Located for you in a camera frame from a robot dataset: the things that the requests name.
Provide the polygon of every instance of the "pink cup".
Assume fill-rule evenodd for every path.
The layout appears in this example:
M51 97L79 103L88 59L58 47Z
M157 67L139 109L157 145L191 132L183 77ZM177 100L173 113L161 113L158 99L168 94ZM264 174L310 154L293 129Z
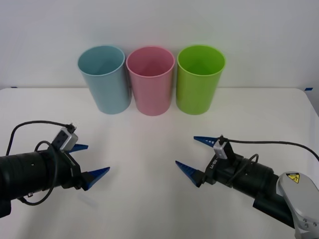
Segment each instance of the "pink cup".
M158 46L133 51L126 59L138 110L148 116L166 112L171 101L175 58Z

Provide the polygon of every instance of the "cup rim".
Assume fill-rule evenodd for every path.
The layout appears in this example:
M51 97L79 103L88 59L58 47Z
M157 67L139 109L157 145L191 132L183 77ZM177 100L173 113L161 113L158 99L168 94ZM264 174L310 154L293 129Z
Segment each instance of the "cup rim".
M172 64L172 66L170 67L169 70L167 70L166 72L164 72L164 73L162 73L162 74L160 74L160 75L157 75L157 76L143 76L143 75L140 75L140 74L135 73L134 71L132 71L132 70L129 68L129 65L128 65L129 57L130 57L134 52L136 52L136 51L138 51L138 50L141 50L141 49L143 49L143 48L150 48L150 47L159 48L159 49L162 49L162 50L168 52L168 53L172 56L172 58L173 58L173 64ZM136 75L136 76L139 76L139 77L143 77L143 78L157 78L157 77L163 76L163 75L169 73L169 72L174 68L174 66L175 66L175 57L174 57L174 55L171 53L171 51L169 51L169 50L167 50L166 48L161 47L161 46L143 46L143 47L140 47L140 48L135 49L134 51L132 51L132 52L129 54L129 56L126 58L126 67L127 67L127 69L129 70L129 72L132 73L133 75Z
M88 73L82 71L81 68L79 67L79 60L80 60L81 56L82 56L84 53L88 52L89 50L92 50L92 49L94 49L94 48L98 48L98 47L101 47L101 46L113 47L113 48L119 50L119 51L122 53L122 55L123 55L123 61L121 62L121 64L119 65L119 67L116 68L115 70L109 72L109 73L102 74L102 75L92 75L92 74L88 74ZM116 71L118 71L118 70L123 66L124 62L125 62L125 54L124 54L124 52L123 52L123 50L122 50L121 48L119 48L119 47L117 47L117 46L114 46L114 45L99 45L99 46L93 46L93 47L91 47L91 48L85 50L85 51L79 56L78 61L77 61L77 65L78 65L78 69L79 69L83 74L85 74L85 75L87 75L87 76L99 77L99 76L106 76L106 75L111 75L111 74L115 73Z
M224 58L224 62L225 62L225 63L224 63L224 66L223 66L219 71L217 71L217 72L215 72L215 73L213 73L213 74L209 74L209 75L198 75L198 74L191 73L190 71L184 69L184 68L180 65L180 63L179 63L179 55L181 54L181 52L182 52L183 50L186 50L186 49L191 48L191 47L194 47L194 46L205 46L205 47L209 47L209 48L214 49L215 51L217 51L217 52ZM225 66L226 66L226 57L224 56L224 54L223 54L220 50L216 49L215 47L212 47L212 46L209 46L209 45L204 45L204 44L196 44L196 45L187 46L187 47L183 48L183 49L178 53L178 55L177 55L177 64L178 64L178 66L179 66L183 71L185 71L185 72L187 72L187 73L189 73L189 74L191 74L191 75L201 76L201 77L207 77L207 76L217 75L218 73L220 73L220 72L222 72L222 71L224 70L224 68L225 68Z

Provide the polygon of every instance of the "green cup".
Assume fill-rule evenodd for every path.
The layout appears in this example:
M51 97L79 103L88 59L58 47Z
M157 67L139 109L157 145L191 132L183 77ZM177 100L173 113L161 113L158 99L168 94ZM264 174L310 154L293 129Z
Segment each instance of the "green cup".
M226 59L217 49L206 45L184 48L177 57L176 103L190 115L208 111Z

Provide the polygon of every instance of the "white wall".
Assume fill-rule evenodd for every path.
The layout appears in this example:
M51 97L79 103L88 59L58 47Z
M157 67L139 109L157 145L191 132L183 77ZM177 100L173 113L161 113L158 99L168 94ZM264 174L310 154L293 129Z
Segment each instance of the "white wall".
M203 43L226 55L221 87L314 87L315 98L318 26L318 0L1 0L0 87L83 87L77 58L95 45Z

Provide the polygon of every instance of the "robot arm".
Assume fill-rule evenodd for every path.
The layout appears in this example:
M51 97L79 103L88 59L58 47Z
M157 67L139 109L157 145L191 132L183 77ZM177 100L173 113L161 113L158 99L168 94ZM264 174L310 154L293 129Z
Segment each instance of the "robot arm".
M223 136L194 139L215 151L205 172L176 161L197 187L205 182L219 182L234 188L254 198L254 208L294 228L297 239L319 238L319 190L309 177L298 172L278 176L271 168L258 163L257 154L249 159L235 154L230 141Z
M80 165L70 153L88 146L76 144L75 129L71 124L63 127L52 143L46 142L49 145L47 150L37 151L38 146L45 142L42 141L35 152L8 155L15 130L12 132L7 156L0 157L0 218L11 213L11 200L18 199L35 206L42 203L54 187L87 191L109 171L107 167L81 172ZM37 203L30 203L24 198L48 189L47 195Z

